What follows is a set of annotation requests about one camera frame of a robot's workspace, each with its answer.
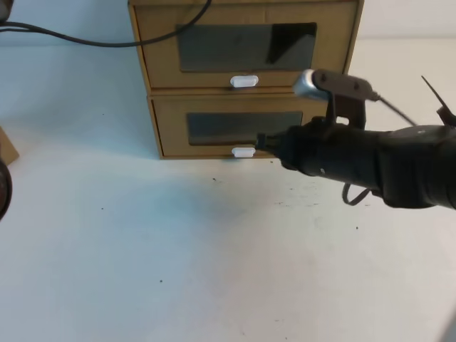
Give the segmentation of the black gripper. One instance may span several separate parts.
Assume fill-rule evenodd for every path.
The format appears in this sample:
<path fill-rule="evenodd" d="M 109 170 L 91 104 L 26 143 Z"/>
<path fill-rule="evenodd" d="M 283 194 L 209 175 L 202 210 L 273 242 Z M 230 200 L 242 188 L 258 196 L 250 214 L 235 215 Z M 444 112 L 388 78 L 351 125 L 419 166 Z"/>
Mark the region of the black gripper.
<path fill-rule="evenodd" d="M 259 133 L 255 148 L 263 152 L 280 152 L 282 165 L 309 177 L 341 177 L 342 166 L 336 159 L 329 138 L 342 124 L 329 123 L 322 117 L 285 133 Z"/>

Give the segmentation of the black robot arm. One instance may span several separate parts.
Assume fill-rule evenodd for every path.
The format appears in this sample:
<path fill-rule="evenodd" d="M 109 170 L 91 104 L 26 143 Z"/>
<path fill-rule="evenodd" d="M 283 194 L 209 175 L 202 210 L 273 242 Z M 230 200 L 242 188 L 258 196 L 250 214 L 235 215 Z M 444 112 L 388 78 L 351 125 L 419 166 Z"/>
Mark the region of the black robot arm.
<path fill-rule="evenodd" d="M 319 118 L 260 134 L 256 143 L 286 169 L 364 187 L 390 207 L 455 208 L 455 129 L 449 126 L 378 132 Z"/>

